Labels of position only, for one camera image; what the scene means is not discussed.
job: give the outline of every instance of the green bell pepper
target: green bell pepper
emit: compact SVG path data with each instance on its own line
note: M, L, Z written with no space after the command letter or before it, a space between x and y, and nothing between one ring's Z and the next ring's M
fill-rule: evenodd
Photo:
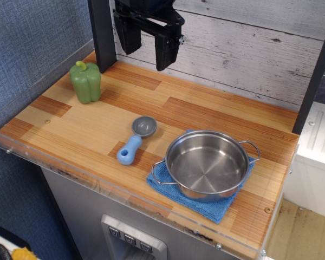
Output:
M101 73L97 65L77 61L70 69L70 77L81 103L87 104L99 100Z

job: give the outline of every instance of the blue dish cloth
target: blue dish cloth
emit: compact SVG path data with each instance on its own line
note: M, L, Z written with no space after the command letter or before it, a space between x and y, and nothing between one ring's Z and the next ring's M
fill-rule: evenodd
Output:
M253 168L255 163L250 164L249 173L246 176L246 179L250 175L250 172ZM170 174L168 173L168 170L166 168L165 162L159 164L154 169L154 174L156 178L161 181L162 183L170 183L174 182ZM239 189L230 197L220 200L218 202L199 202L192 200L186 196L184 196L176 187L176 185L160 185L158 184L153 176L152 173L150 173L146 179L149 186L151 186L156 191L160 192L161 194L165 195L167 198L170 198L174 200L175 202L178 202L181 205L184 205L204 217L212 220L213 222L219 224L223 216L225 215L226 211L228 210L230 204L233 202L233 199L235 198L236 194L239 192L239 190L242 188L244 182L239 186Z

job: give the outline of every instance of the wooden countertop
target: wooden countertop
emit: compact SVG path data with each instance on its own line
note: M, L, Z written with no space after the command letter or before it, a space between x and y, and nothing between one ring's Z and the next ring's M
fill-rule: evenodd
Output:
M96 63L95 53L84 61ZM236 256L256 258L246 246L262 249L272 217L265 208L276 207L297 145L299 136L291 133L297 113L123 62L102 74L101 91L99 101L83 105L65 75L0 130L1 144L97 191L122 196L145 213L158 213L184 231L197 229L199 239L222 243ZM121 165L116 153L140 115L154 117L158 129L143 140L132 165ZM261 151L218 225L145 182L152 165L187 129L220 131L252 141ZM256 156L250 145L245 149Z

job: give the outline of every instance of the pot rim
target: pot rim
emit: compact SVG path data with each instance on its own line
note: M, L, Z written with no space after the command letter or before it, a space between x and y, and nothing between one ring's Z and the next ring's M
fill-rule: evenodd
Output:
M236 185L234 185L234 186L232 186L230 188L227 188L226 190L221 190L221 191L216 191L216 192L201 192L201 191L194 190L194 189L192 189L190 187L187 187L187 186L181 184L178 180L175 179L174 174L171 172L170 166L169 166L169 163L168 163L168 154L170 153L170 151L172 150L172 148L175 145L179 144L185 138L191 138L191 137L198 136L198 135L201 135L201 134L208 134L208 135L213 135L213 136L216 136L216 137L225 138L228 141L235 144L239 148L239 150L244 153L244 155L245 155L244 160L245 160L245 163L246 163L246 171L243 174L241 180ZM231 136L229 136L227 134L224 134L224 133L221 133L221 132L213 131L213 130L195 130L195 131L187 132L187 133L177 137L169 145L169 147L167 148L166 155L165 155L165 163L166 163L166 168L167 168L168 173L170 174L171 178L176 182L176 184L178 186L182 186L182 187L184 187L184 188L186 188L186 189L188 189L190 191L193 191L193 192L196 192L196 193L199 193L199 194L209 194L209 195L227 193L227 192L230 192L230 191L232 191L234 189L237 189L244 182L244 180L246 179L246 177L248 175L248 172L249 172L249 169L250 169L249 156L248 156L246 150L244 149L244 147L242 145L240 145L240 143L238 141L236 141L234 138L232 138Z

